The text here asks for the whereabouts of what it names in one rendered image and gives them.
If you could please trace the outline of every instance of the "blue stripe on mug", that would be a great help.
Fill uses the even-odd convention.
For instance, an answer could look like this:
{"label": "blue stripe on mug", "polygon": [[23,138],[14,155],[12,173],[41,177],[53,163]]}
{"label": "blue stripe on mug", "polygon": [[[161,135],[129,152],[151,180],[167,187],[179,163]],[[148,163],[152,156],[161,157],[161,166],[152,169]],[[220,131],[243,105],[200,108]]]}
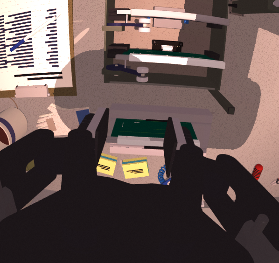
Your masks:
{"label": "blue stripe on mug", "polygon": [[3,118],[0,118],[0,123],[2,123],[9,130],[9,133],[11,134],[11,137],[12,137],[12,143],[14,143],[15,142],[15,133],[14,133],[14,129],[12,128],[12,126]]}

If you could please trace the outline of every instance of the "yellow object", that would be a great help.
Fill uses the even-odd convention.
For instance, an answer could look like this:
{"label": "yellow object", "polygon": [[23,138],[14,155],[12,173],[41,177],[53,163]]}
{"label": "yellow object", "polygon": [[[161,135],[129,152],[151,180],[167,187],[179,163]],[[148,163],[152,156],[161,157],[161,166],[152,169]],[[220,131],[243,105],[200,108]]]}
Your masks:
{"label": "yellow object", "polygon": [[122,168],[125,179],[149,176],[147,157],[137,159],[124,159],[122,161]]}
{"label": "yellow object", "polygon": [[26,166],[26,172],[31,170],[33,167],[35,167],[35,162],[34,160],[30,161],[27,166]]}
{"label": "yellow object", "polygon": [[101,157],[97,166],[97,172],[113,176],[116,162],[117,162],[117,157],[111,156],[109,154],[101,153]]}

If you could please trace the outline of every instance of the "blue pen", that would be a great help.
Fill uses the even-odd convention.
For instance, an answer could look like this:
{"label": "blue pen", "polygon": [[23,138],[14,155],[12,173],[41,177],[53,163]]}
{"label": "blue pen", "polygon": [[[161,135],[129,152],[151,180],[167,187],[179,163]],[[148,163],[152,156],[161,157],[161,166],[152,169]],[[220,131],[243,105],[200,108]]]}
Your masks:
{"label": "blue pen", "polygon": [[10,48],[10,51],[13,52],[16,48],[18,48],[21,44],[23,44],[25,41],[27,41],[30,37],[32,37],[33,35],[35,35],[37,32],[39,32],[40,30],[42,30],[45,26],[47,26],[48,24],[50,24],[51,22],[53,22],[57,17],[59,17],[60,14],[58,16],[53,16],[51,19],[47,20],[45,23],[43,23],[41,26],[39,26],[35,31],[33,31],[32,33],[30,33],[29,35],[27,35],[25,38],[23,38],[21,41],[19,41],[16,45],[14,45],[12,48]]}

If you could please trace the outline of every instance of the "red cylinder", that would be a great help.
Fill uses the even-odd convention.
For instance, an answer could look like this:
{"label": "red cylinder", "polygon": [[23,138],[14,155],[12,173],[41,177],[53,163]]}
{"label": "red cylinder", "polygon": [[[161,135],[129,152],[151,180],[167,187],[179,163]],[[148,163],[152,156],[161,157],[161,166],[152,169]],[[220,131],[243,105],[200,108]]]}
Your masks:
{"label": "red cylinder", "polygon": [[255,167],[254,167],[253,173],[252,173],[253,177],[256,180],[258,180],[262,171],[263,171],[263,167],[260,164],[256,164]]}

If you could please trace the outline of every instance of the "blue coiled cable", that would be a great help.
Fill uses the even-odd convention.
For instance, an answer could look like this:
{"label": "blue coiled cable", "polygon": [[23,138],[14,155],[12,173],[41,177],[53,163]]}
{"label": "blue coiled cable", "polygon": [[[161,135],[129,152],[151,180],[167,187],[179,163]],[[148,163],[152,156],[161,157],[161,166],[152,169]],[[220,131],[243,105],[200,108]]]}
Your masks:
{"label": "blue coiled cable", "polygon": [[159,173],[158,173],[158,180],[161,183],[161,185],[167,185],[167,183],[171,180],[171,178],[169,178],[167,180],[164,179],[165,172],[166,172],[166,165],[161,167],[161,169],[159,170]]}

